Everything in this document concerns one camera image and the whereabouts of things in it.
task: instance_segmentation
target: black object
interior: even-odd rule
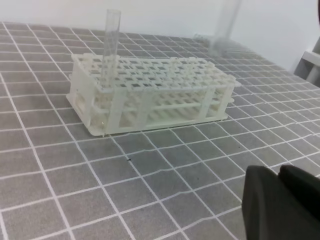
[[[320,221],[320,180],[291,165],[281,166],[278,178],[295,199]]]
[[[295,172],[281,169],[281,179],[263,166],[246,170],[242,214],[247,240],[320,240],[320,221],[283,183]]]

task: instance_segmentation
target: gray surface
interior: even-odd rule
[[[247,49],[210,59],[189,38],[122,33],[118,53],[212,61],[242,83],[227,120],[90,136],[65,93],[71,53],[100,54],[103,36],[0,24],[0,226],[9,240],[245,239],[248,165],[319,176],[320,90]]]

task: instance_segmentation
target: grid mat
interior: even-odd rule
[[[320,90],[254,52],[121,33],[123,57],[199,57],[242,83],[228,120],[92,137],[68,104],[71,54],[103,31],[0,24],[0,239],[245,239],[248,165],[320,175]]]

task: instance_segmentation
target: white background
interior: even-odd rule
[[[123,32],[193,37],[214,33],[222,1],[1,0],[0,20],[102,30],[113,8]],[[293,72],[319,33],[317,0],[243,0],[232,38]]]

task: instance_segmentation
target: clear glass tube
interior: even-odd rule
[[[104,51],[101,65],[101,79],[112,85],[117,71],[117,48],[119,40],[121,11],[108,9],[106,12]]]
[[[224,0],[213,38],[210,40],[209,54],[224,56],[231,42],[242,0]]]

